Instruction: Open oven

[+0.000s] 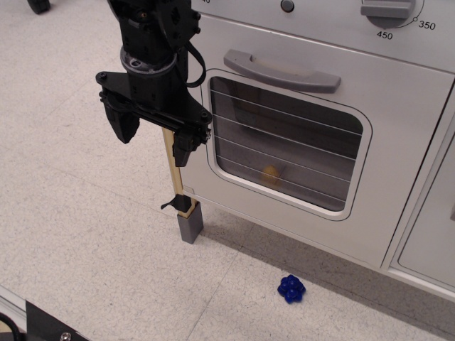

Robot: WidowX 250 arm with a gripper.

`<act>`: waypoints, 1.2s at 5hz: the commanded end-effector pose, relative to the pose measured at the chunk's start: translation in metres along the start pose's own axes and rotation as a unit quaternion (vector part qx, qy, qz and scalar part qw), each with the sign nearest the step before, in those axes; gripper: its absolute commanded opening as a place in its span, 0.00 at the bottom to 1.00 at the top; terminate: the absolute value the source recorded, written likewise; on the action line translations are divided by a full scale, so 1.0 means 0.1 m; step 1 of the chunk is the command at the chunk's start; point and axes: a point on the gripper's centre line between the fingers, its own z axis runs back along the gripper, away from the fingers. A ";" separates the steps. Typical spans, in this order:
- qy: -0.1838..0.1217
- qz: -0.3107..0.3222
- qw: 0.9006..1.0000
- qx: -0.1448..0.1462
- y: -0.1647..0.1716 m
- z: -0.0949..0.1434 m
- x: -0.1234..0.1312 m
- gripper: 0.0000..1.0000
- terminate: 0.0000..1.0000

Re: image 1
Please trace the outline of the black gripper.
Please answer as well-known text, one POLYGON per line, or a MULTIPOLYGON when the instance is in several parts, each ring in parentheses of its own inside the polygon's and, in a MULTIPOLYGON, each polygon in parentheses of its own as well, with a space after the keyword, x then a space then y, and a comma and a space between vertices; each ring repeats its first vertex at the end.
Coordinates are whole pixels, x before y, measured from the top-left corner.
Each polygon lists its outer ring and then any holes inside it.
POLYGON ((212 115, 190 95, 176 74, 141 77, 102 71, 96 81, 102 87, 100 101, 107 119, 123 144, 135 136, 139 120, 146 120, 175 132, 175 165, 185 167, 190 154, 210 138, 212 115))

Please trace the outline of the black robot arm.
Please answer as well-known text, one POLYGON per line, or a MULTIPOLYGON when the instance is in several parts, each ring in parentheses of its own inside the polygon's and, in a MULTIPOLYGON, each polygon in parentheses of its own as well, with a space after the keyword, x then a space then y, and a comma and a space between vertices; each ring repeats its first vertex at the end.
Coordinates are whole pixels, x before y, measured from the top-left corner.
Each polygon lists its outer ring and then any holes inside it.
POLYGON ((127 144, 141 120, 174 133, 175 164, 186 166, 189 156, 210 138, 211 113, 189 93, 206 74, 188 81, 188 58, 204 67, 191 44, 200 33, 201 14, 190 1, 110 1, 122 34, 120 60, 124 73, 99 72, 100 100, 117 138, 127 144))

